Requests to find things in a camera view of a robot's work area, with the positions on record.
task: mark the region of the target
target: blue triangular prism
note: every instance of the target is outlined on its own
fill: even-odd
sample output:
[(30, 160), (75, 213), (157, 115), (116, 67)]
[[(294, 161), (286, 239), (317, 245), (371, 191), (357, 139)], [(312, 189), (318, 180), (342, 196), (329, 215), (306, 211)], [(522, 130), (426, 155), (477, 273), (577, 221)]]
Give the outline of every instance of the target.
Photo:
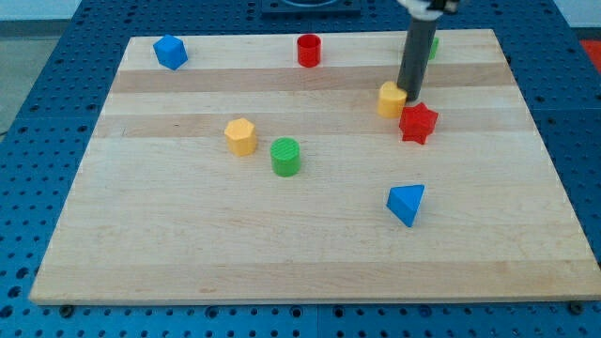
[(388, 195), (388, 207), (406, 226), (412, 226), (420, 208), (425, 186), (423, 184), (393, 187)]

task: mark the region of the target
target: red cylinder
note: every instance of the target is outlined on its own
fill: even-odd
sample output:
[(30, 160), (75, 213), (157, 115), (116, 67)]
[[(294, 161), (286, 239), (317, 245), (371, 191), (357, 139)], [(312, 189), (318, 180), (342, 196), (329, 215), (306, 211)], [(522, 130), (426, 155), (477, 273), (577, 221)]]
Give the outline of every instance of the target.
[(321, 62), (321, 38), (305, 34), (297, 39), (299, 63), (303, 67), (315, 67)]

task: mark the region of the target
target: yellow block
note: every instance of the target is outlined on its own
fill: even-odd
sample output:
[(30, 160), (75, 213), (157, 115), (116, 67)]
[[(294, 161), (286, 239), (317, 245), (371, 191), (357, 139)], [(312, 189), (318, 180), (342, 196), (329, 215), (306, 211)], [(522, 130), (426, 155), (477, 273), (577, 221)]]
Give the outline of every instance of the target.
[(396, 83), (388, 81), (379, 88), (378, 114), (386, 118), (398, 118), (403, 112), (407, 92)]
[(229, 151), (237, 156), (251, 155), (256, 150), (256, 133), (254, 124), (246, 118), (239, 118), (227, 123), (225, 138)]

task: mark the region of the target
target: red block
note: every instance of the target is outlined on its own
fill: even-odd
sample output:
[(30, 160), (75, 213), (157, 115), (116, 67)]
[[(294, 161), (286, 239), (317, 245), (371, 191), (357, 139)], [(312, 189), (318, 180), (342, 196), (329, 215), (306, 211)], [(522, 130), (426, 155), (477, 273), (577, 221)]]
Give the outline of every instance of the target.
[(414, 107), (403, 108), (398, 127), (403, 132), (403, 141), (415, 141), (421, 145), (434, 131), (439, 113), (431, 111), (422, 102)]

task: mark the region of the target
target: white robot part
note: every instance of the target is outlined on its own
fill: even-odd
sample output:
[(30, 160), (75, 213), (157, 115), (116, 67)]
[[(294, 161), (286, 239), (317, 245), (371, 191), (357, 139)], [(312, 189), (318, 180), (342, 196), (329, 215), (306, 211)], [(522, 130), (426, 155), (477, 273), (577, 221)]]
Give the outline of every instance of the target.
[(430, 7), (429, 1), (424, 0), (396, 0), (399, 4), (405, 7), (411, 17), (423, 20), (423, 21), (435, 21), (441, 15), (441, 10), (428, 9)]

